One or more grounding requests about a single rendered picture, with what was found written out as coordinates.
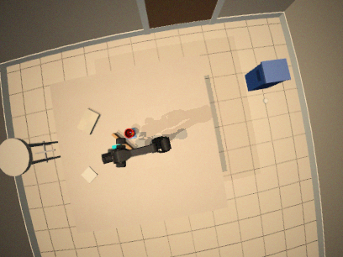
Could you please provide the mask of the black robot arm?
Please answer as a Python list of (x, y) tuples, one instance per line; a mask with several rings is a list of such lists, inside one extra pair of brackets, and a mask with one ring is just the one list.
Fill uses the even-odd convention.
[[(101, 154), (103, 164), (113, 162), (116, 165), (123, 164), (132, 157), (149, 153), (166, 153), (172, 149), (169, 137), (154, 138), (152, 144), (136, 149), (109, 149), (108, 153)], [(161, 149), (161, 151), (159, 150)]]

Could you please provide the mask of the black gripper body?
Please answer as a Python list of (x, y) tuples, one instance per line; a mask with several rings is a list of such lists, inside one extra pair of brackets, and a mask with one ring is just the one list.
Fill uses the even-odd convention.
[[(117, 148), (124, 149), (124, 146), (122, 144), (126, 144), (126, 138), (117, 138), (116, 144), (120, 144), (120, 145), (117, 145)], [(117, 168), (125, 167), (125, 166), (126, 166), (126, 161), (123, 164), (119, 164), (119, 165), (115, 164), (115, 167)]]

